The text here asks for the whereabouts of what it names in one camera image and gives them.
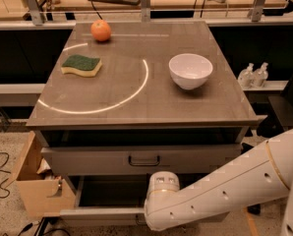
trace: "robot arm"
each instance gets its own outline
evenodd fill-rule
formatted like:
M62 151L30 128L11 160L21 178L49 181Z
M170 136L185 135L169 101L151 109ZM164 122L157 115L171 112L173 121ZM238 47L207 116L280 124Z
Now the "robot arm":
M180 190L178 177L150 177L145 201L151 230L287 197L293 181L293 130L271 138Z

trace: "plastic bottle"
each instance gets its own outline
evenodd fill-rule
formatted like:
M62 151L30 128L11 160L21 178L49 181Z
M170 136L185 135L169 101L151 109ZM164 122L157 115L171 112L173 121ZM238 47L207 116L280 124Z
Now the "plastic bottle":
M252 87L254 88L261 88L264 86L264 82L267 79L267 63L264 62L260 68L258 68L254 73L254 78L252 81Z
M249 66L246 69L243 69L238 76L238 83L243 89L247 89L251 86L254 77L253 68L254 64L249 63Z

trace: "speckled floor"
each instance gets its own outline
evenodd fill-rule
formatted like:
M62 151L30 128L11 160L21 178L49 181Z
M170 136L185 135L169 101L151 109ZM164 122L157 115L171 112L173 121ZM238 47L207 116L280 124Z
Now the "speckled floor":
M9 159L6 165L0 169L11 171L18 154L20 153L28 132L24 125L19 123L14 125L7 132L0 131L0 166L5 162L7 155ZM256 145L262 138L247 138L246 142ZM10 176L9 173L0 172L0 183ZM5 199L0 199L0 236L19 235L21 230L33 220L29 219L20 197L19 190L15 183L11 184L7 190L10 195ZM0 189L0 196L6 196L7 191ZM168 229L163 232L152 232L146 226L99 226L99 227L75 227L70 228L63 221L58 221L49 225L45 231L52 228L64 228L70 235L74 236L148 236L148 235L187 235L187 236L271 236L279 235L281 219L285 208L285 200L273 201L262 204L262 213L252 215L244 209L234 210L228 213L221 221L217 219L204 219L196 223L187 225L185 228L179 227ZM37 225L21 235L34 235ZM68 235L64 231L56 231L47 235Z

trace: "white bowl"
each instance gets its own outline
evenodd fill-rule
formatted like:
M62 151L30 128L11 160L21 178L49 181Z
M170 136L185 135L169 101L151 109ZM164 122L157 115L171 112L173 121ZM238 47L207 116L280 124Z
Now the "white bowl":
M203 85L213 71L209 60L201 55L184 53L169 61L170 76L182 89L195 89Z

